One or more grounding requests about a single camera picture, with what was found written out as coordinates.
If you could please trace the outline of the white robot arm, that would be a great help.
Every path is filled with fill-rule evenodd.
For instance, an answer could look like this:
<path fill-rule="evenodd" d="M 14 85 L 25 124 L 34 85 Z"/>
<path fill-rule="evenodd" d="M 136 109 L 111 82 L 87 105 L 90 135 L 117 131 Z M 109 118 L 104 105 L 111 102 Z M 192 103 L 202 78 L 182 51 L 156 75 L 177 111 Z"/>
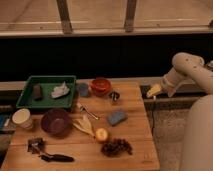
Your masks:
<path fill-rule="evenodd" d="M 204 59 L 180 52 L 173 56 L 170 71 L 148 90 L 146 96 L 151 98 L 166 93 L 172 97 L 185 79 L 193 80 L 207 94 L 213 94 L 213 71 L 204 66 Z"/>

